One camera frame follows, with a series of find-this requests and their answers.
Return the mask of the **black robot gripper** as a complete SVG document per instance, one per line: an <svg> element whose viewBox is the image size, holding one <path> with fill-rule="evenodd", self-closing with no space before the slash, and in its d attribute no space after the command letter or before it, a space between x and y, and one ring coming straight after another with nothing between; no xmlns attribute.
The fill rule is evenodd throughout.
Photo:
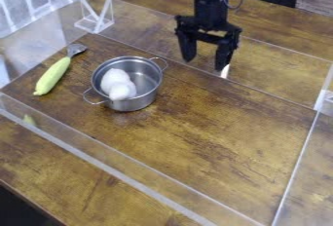
<svg viewBox="0 0 333 226"><path fill-rule="evenodd" d="M217 45L214 69L221 71L230 63L238 48L242 29L227 22L227 0L194 0L194 15L175 16L175 34L183 60L197 55L197 42Z"/></svg>

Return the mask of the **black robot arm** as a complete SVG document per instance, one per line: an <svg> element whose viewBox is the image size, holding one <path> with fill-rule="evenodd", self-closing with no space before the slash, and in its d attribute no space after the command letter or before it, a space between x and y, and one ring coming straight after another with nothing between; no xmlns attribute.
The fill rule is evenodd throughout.
<svg viewBox="0 0 333 226"><path fill-rule="evenodd" d="M191 61L197 55L197 42L217 45L214 69L221 71L230 63L238 48L242 28L227 22L229 0L194 0L194 15L175 16L175 35L182 58Z"/></svg>

